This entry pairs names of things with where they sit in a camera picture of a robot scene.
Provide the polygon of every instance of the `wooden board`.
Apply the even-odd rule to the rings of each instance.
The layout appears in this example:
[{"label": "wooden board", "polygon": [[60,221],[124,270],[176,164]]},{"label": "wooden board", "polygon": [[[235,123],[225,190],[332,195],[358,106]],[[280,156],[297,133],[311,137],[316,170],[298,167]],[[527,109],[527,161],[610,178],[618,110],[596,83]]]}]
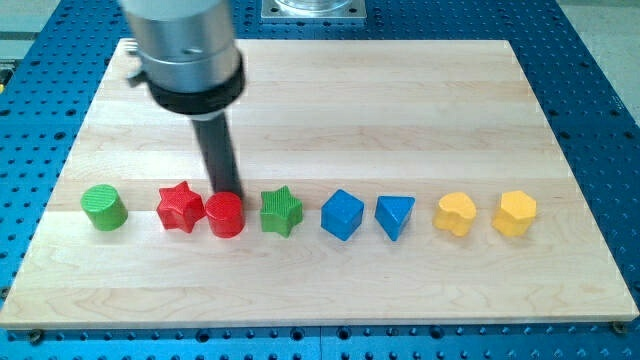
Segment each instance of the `wooden board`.
[{"label": "wooden board", "polygon": [[[211,191],[188,120],[125,75],[122,45],[86,116],[9,298],[6,328],[137,328],[631,320],[638,310],[512,49],[503,41],[240,41],[249,85],[229,109],[248,196],[233,240],[163,230],[158,188]],[[118,188],[130,219],[95,231],[88,187]],[[260,232],[259,194],[289,185],[304,222]],[[342,242],[319,226],[338,188],[366,203]],[[521,189],[539,216],[523,238],[490,220]],[[431,225],[465,191],[469,236]],[[397,243],[380,194],[417,198]]]}]

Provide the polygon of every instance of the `green star block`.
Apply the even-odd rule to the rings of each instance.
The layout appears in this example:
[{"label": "green star block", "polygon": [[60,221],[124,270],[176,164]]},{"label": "green star block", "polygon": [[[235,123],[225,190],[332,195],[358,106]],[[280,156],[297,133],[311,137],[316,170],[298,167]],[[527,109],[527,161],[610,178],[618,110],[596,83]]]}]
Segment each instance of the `green star block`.
[{"label": "green star block", "polygon": [[291,229],[302,222],[302,201],[293,197],[289,188],[262,192],[260,222],[263,232],[277,232],[289,237]]}]

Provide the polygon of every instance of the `yellow hexagonal block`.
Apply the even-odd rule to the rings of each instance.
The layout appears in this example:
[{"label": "yellow hexagonal block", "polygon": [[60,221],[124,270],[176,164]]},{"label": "yellow hexagonal block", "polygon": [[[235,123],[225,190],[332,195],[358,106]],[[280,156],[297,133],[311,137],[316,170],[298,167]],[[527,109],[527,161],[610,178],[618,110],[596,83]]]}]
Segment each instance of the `yellow hexagonal block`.
[{"label": "yellow hexagonal block", "polygon": [[438,201],[433,226],[449,230],[455,236],[465,236],[471,230],[475,218],[476,205],[471,198],[463,192],[455,192]]},{"label": "yellow hexagonal block", "polygon": [[503,193],[491,225],[505,236],[521,236],[536,217],[536,200],[524,191]]}]

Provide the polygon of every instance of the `plastic block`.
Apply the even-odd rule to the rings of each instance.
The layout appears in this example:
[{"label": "plastic block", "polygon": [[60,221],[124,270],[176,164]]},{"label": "plastic block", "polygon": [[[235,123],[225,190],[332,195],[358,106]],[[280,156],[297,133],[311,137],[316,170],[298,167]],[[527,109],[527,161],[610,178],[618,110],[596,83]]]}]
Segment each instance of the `plastic block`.
[{"label": "plastic block", "polygon": [[289,237],[291,229],[302,222],[302,201],[293,197],[287,186],[276,191],[264,191],[260,221],[262,231]]},{"label": "plastic block", "polygon": [[111,185],[90,188],[82,195],[80,205],[93,226],[101,231],[119,228],[129,216],[118,191]]},{"label": "plastic block", "polygon": [[165,229],[181,229],[191,233],[205,216],[202,197],[189,189],[186,181],[172,188],[160,189],[162,200],[156,211]]},{"label": "plastic block", "polygon": [[398,240],[411,218],[416,199],[409,196],[380,196],[376,205],[376,220],[392,241]]},{"label": "plastic block", "polygon": [[219,192],[205,204],[211,231],[217,237],[231,238],[244,228],[242,200],[232,192]]},{"label": "plastic block", "polygon": [[524,191],[503,193],[491,225],[505,236],[524,235],[536,217],[536,200]]},{"label": "plastic block", "polygon": [[467,194],[450,193],[438,201],[433,226],[449,230],[455,236],[465,236],[471,230],[476,214],[476,205]]},{"label": "plastic block", "polygon": [[320,226],[342,241],[358,229],[362,223],[364,203],[344,190],[336,191],[322,205]]}]

